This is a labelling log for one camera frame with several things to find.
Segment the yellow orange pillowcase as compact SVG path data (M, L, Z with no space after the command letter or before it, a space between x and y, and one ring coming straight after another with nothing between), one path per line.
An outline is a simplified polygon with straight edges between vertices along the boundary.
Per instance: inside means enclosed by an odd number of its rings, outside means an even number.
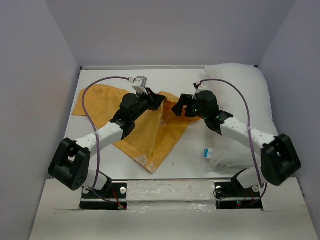
M96 84L88 91L82 89L72 115L89 115L94 125L100 129L114 117L126 94L128 91L125 89L104 84ZM200 120L199 117L176 116L172 107L179 98L165 91L159 94L165 96L159 109L147 110L135 121L132 133L114 144L151 174L163 163L188 126Z

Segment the white pillow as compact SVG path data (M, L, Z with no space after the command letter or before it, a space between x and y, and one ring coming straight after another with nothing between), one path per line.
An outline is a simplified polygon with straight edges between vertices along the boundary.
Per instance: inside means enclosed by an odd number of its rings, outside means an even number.
M221 110L253 129L278 135L273 122L267 81L252 65L223 63L205 67L206 87L214 93ZM251 150L241 143L217 133L213 134L212 168L252 168Z

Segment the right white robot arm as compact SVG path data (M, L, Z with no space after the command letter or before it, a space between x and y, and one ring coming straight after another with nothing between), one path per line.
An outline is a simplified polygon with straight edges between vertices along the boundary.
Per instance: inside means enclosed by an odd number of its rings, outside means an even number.
M176 116L199 117L213 132L230 138L259 155L260 163L244 169L231 178L230 190L242 196L253 186L271 184L280 186L301 168L301 161L289 136L252 129L231 113L219 108L213 92L201 90L195 95L182 94L171 109Z

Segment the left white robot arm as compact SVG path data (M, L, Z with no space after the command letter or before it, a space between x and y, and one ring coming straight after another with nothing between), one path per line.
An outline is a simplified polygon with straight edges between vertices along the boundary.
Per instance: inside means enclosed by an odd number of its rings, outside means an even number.
M48 174L75 191L88 188L104 198L110 194L112 179L98 169L90 170L90 160L101 149L125 139L135 128L135 121L146 111L156 111L165 100L150 88L143 93L124 95L119 110L102 128L77 140L63 139L50 163Z

